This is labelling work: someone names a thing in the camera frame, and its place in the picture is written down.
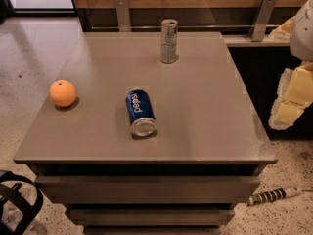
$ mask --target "blue can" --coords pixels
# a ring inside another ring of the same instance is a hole
[[[140,137],[149,136],[157,129],[156,117],[149,95],[142,89],[132,89],[126,97],[130,131]]]

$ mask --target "drawer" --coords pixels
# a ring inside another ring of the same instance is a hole
[[[67,216],[83,226],[219,226],[234,217],[233,210],[212,205],[118,205],[94,209],[68,209]]]
[[[218,228],[106,228],[85,227],[85,235],[219,235]]]
[[[166,204],[245,202],[257,177],[238,176],[39,176],[54,203]]]

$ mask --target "orange fruit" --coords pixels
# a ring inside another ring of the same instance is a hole
[[[77,97],[75,86],[65,80],[54,82],[49,91],[50,98],[60,107],[70,106]]]

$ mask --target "silver can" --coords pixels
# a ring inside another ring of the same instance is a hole
[[[167,64],[173,63],[177,59],[178,22],[173,19],[162,21],[162,39],[161,39],[161,60]]]

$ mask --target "speckled floor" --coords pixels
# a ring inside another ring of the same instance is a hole
[[[13,156],[79,36],[78,18],[10,18],[0,25],[0,169],[34,179]],[[313,187],[313,142],[272,142],[279,161],[265,168],[260,190]],[[47,198],[25,234],[80,235],[62,205]],[[313,192],[274,203],[238,204],[219,234],[313,234]]]

